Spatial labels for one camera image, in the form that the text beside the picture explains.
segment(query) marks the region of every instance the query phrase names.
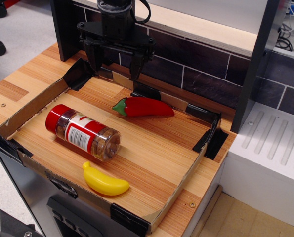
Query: floor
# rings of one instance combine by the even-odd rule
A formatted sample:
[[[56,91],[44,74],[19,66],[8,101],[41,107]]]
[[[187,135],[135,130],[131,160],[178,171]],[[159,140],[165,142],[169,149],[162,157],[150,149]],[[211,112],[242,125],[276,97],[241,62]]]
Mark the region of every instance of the floor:
[[[49,0],[21,0],[0,18],[0,81],[56,43]],[[0,163],[0,209],[25,224],[34,220]]]
[[[294,237],[294,227],[221,193],[197,237]]]

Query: brick backsplash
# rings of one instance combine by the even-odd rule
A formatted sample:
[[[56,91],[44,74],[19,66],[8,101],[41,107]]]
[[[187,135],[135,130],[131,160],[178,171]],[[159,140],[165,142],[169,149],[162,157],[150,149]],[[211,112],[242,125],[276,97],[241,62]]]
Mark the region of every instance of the brick backsplash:
[[[96,9],[76,3],[80,21],[100,21]],[[250,60],[200,42],[147,26],[136,25],[157,41],[155,56],[142,73],[236,108]],[[129,67],[131,57],[106,52],[105,57]]]
[[[271,54],[257,102],[294,115],[294,59]]]

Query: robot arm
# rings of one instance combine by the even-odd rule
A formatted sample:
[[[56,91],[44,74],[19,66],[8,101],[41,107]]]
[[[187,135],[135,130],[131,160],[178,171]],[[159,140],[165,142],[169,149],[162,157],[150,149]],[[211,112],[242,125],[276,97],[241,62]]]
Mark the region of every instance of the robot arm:
[[[93,70],[98,71],[102,66],[105,49],[131,56],[132,80],[137,80],[144,63],[152,60],[155,39],[135,27],[135,23],[144,24],[151,16],[148,3],[145,0],[140,1],[149,9],[149,15],[143,21],[135,18],[135,0],[98,0],[102,21],[77,24],[81,32],[80,41]]]

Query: black vertical post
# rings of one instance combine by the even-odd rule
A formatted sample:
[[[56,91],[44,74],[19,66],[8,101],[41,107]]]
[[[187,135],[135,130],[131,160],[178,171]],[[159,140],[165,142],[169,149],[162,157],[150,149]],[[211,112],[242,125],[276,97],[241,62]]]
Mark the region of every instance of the black vertical post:
[[[80,50],[77,21],[71,0],[50,0],[60,60],[66,61]]]
[[[238,133],[258,96],[270,54],[276,44],[289,0],[268,0],[255,42],[231,131]]]

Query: jar label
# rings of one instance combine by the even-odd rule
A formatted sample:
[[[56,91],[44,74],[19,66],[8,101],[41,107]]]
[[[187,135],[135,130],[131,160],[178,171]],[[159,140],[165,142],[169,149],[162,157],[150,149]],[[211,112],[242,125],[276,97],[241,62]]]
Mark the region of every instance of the jar label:
[[[105,126],[82,114],[75,115],[65,131],[67,141],[91,153],[93,140]]]

